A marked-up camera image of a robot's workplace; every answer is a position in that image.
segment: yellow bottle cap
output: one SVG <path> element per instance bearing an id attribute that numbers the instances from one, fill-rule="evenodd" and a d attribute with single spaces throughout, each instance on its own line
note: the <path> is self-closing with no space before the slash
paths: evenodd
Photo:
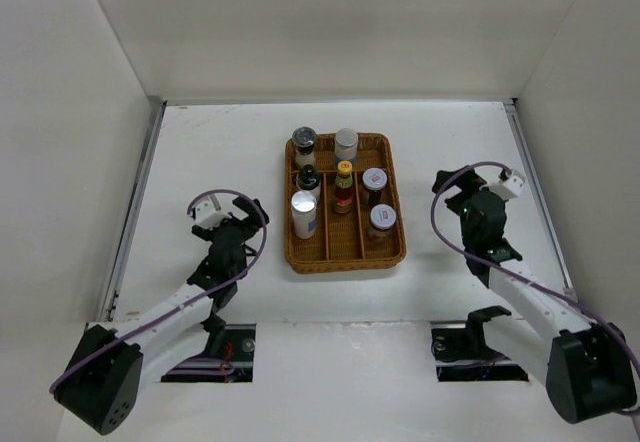
<path id="1" fill-rule="evenodd" d="M 338 173 L 340 175 L 349 175 L 353 170 L 353 165 L 348 160 L 341 160 L 338 164 Z"/>

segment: brown glass bottle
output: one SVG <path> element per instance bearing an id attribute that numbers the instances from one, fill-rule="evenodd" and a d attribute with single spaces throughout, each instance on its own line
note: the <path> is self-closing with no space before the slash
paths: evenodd
<path id="1" fill-rule="evenodd" d="M 342 160 L 338 164 L 338 175 L 333 193 L 333 210 L 339 214 L 346 214 L 353 206 L 355 195 L 353 186 L 353 165 L 348 160 Z"/>

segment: brown tray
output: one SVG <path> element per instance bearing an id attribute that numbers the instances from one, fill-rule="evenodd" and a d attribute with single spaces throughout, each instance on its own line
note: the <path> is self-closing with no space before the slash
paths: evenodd
<path id="1" fill-rule="evenodd" d="M 404 238 L 398 188 L 391 159 L 389 140 L 382 134 L 358 134 L 358 155 L 354 170 L 356 200 L 347 214 L 337 214 L 331 208 L 336 177 L 334 167 L 334 134 L 318 135 L 316 169 L 322 175 L 322 196 L 316 215 L 316 233 L 310 239 L 296 237 L 291 220 L 291 196 L 296 191 L 295 148 L 289 139 L 285 148 L 284 186 L 284 254 L 293 270 L 299 274 L 316 274 L 361 269 L 388 269 L 404 259 L 407 246 Z M 392 233 L 382 243 L 374 244 L 367 235 L 369 207 L 360 203 L 362 174 L 371 167 L 387 173 L 389 181 L 382 202 L 393 207 L 397 222 Z"/>

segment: white lid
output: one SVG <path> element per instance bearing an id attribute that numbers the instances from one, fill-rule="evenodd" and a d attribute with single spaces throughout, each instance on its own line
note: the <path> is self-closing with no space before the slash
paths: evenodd
<path id="1" fill-rule="evenodd" d="M 336 142 L 343 147 L 353 147 L 358 143 L 358 133 L 353 129 L 340 129 L 336 132 Z"/>
<path id="2" fill-rule="evenodd" d="M 301 214 L 311 212 L 316 208 L 316 198 L 308 190 L 300 190 L 291 197 L 291 208 Z"/>
<path id="3" fill-rule="evenodd" d="M 362 175 L 362 183 L 369 190 L 384 189 L 387 185 L 387 174 L 382 169 L 367 169 Z"/>
<path id="4" fill-rule="evenodd" d="M 369 219 L 376 229 L 387 230 L 396 223 L 396 211 L 386 204 L 378 204 L 371 209 Z"/>

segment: spice jar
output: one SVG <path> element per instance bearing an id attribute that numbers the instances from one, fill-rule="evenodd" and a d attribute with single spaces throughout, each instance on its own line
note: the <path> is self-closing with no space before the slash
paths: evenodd
<path id="1" fill-rule="evenodd" d="M 338 164 L 338 175 L 333 193 L 333 210 L 338 214 L 346 214 L 353 205 L 353 166 L 348 160 L 341 160 Z"/>
<path id="2" fill-rule="evenodd" d="M 362 174 L 362 191 L 360 200 L 369 207 L 374 207 L 382 200 L 382 192 L 387 186 L 387 174 L 382 169 L 367 169 Z"/>
<path id="3" fill-rule="evenodd" d="M 320 174 L 316 172 L 313 165 L 307 164 L 298 172 L 296 186 L 299 190 L 308 190 L 314 195 L 316 201 L 319 201 L 322 192 L 321 180 Z"/>
<path id="4" fill-rule="evenodd" d="M 301 190 L 291 197 L 293 229 L 301 239 L 310 239 L 316 233 L 316 208 L 318 203 L 308 190 Z"/>
<path id="5" fill-rule="evenodd" d="M 341 160 L 348 160 L 353 167 L 356 166 L 356 154 L 358 153 L 358 133 L 352 129 L 340 129 L 335 137 L 335 164 Z"/>
<path id="6" fill-rule="evenodd" d="M 311 127 L 299 127 L 291 136 L 293 145 L 296 146 L 296 166 L 302 169 L 305 165 L 316 166 L 314 149 L 318 136 Z"/>
<path id="7" fill-rule="evenodd" d="M 369 214 L 367 236 L 373 242 L 382 242 L 391 233 L 396 224 L 396 211 L 385 204 L 378 204 Z"/>

